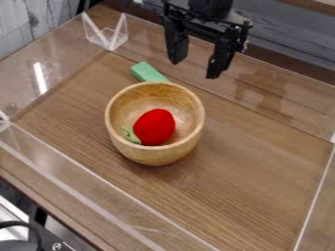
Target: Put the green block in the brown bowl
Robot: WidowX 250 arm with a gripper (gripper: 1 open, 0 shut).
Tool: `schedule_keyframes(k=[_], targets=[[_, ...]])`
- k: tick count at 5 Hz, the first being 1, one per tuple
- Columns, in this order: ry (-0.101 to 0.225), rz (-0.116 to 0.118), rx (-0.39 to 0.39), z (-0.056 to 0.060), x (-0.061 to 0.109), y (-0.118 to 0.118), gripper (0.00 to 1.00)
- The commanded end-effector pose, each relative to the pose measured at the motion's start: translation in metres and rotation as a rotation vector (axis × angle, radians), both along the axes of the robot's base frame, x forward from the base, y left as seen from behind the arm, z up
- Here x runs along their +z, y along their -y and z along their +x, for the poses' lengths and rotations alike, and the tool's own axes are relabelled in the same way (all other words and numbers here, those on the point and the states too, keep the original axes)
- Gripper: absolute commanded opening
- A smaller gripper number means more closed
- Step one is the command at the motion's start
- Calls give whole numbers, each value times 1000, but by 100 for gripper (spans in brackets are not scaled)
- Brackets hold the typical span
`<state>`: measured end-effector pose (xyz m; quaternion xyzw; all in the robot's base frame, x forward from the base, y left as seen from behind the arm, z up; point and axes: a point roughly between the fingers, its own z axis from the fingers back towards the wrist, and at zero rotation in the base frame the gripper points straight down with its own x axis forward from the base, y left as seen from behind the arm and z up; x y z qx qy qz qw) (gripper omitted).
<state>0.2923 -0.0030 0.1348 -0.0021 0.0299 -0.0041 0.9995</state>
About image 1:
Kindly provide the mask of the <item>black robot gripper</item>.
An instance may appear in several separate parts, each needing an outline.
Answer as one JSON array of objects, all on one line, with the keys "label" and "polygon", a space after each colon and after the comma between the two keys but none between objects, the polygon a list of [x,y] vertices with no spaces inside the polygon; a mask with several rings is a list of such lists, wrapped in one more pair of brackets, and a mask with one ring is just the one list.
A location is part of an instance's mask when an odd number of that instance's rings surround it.
[{"label": "black robot gripper", "polygon": [[236,51],[246,49],[252,20],[234,10],[234,0],[163,0],[167,57],[177,65],[189,55],[189,35],[214,43],[207,78],[232,65]]}]

